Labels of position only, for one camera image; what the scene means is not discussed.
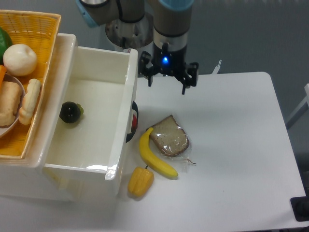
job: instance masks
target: bread roll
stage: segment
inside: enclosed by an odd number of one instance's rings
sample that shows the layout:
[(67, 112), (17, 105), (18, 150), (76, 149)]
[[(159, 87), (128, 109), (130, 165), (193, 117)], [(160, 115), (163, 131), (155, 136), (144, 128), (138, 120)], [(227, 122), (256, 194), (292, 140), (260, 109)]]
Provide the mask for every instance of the bread roll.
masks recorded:
[(29, 81), (27, 92), (23, 98), (22, 107), (19, 109), (19, 121), (21, 124), (28, 125), (31, 123), (40, 88), (41, 83), (39, 80), (31, 79)]

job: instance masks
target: sandwich bag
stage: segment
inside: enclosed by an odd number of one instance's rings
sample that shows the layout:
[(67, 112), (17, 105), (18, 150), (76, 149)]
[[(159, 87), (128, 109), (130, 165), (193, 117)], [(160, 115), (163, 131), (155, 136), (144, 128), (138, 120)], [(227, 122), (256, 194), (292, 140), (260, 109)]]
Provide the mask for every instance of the sandwich bag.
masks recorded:
[(174, 115), (169, 115), (151, 127), (154, 130), (150, 139), (161, 155), (171, 160), (186, 160), (192, 163), (191, 140)]

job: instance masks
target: toy pepper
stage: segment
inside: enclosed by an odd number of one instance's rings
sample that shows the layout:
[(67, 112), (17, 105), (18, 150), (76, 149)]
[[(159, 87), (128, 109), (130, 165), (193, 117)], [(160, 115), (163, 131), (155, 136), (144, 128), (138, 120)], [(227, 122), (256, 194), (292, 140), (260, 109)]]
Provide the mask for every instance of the toy pepper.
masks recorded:
[(154, 181), (154, 173), (146, 168), (136, 167), (127, 186), (129, 193), (136, 197), (144, 195)]
[(1, 92), (2, 81), (4, 79), (5, 73), (6, 73), (6, 68), (3, 65), (0, 65), (0, 92)]
[(12, 46), (12, 40), (9, 34), (0, 28), (0, 64), (3, 64), (3, 54), (10, 46)]

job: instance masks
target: banana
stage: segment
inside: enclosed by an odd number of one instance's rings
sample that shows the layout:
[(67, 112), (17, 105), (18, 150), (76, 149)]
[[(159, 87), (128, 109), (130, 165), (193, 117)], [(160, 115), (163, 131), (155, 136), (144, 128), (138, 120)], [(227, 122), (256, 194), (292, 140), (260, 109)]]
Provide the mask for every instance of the banana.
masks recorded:
[(144, 162), (156, 172), (168, 178), (175, 179), (178, 176), (177, 171), (172, 166), (159, 159), (149, 148), (149, 135), (153, 130), (154, 129), (150, 127), (140, 137), (140, 156)]

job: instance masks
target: drawer handle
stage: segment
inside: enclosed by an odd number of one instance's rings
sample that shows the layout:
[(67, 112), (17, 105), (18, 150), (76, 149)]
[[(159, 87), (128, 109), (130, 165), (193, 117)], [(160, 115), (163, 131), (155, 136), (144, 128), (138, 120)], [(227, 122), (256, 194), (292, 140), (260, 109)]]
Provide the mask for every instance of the drawer handle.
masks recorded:
[(139, 109), (137, 107), (137, 104), (135, 103), (135, 101), (133, 101), (132, 103), (132, 110), (134, 110), (136, 112), (136, 125), (134, 125), (134, 117), (133, 116), (133, 122), (132, 122), (132, 129), (131, 129), (131, 133), (126, 135), (126, 143), (129, 142), (133, 136), (135, 135), (138, 123), (139, 123)]

